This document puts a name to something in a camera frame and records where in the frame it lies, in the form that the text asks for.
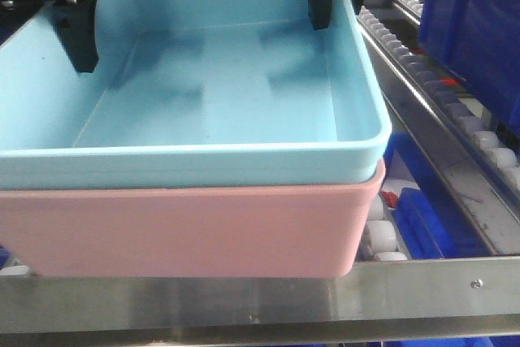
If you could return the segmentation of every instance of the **light blue plastic bin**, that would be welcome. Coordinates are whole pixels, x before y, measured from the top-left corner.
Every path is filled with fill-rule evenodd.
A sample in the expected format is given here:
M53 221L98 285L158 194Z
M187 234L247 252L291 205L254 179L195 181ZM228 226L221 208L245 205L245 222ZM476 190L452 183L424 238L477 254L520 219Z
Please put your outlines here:
M0 48L0 189L369 180L390 122L350 0L99 0L77 74L43 10Z

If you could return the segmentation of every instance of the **screw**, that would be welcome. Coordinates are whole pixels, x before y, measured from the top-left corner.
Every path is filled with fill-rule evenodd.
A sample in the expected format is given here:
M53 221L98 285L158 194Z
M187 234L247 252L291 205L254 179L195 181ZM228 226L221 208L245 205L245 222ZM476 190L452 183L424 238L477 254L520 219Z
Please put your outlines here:
M15 7L15 2L12 0L4 0L2 2L2 6L4 6L7 10L12 10Z
M472 288L482 288L484 286L484 282L482 280L476 279L472 281L470 285Z

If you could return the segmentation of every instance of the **pink plastic bin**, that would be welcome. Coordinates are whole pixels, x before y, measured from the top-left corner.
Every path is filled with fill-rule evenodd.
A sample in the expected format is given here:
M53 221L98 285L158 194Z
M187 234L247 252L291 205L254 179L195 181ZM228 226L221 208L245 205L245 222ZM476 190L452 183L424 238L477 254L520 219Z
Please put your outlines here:
M48 276L336 277L384 177L362 184L0 192L0 242Z

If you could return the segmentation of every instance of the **stacked bins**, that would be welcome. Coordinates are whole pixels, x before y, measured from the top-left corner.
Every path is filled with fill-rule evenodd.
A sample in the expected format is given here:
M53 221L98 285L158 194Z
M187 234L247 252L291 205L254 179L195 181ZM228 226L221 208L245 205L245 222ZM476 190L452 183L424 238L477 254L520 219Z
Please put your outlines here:
M0 49L0 242L42 275L346 273L390 124L350 1L307 11L99 0L78 75L43 10Z
M520 0L426 0L419 40L520 134Z

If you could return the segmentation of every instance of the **blue plastic crate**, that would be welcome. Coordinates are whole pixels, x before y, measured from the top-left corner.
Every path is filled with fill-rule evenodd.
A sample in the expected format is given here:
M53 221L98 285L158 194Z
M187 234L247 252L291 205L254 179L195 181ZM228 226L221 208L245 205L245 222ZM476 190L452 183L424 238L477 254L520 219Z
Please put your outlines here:
M0 48L0 189L369 180L391 124L350 0L98 0L93 74L49 10Z
M426 0L419 40L520 134L520 0Z

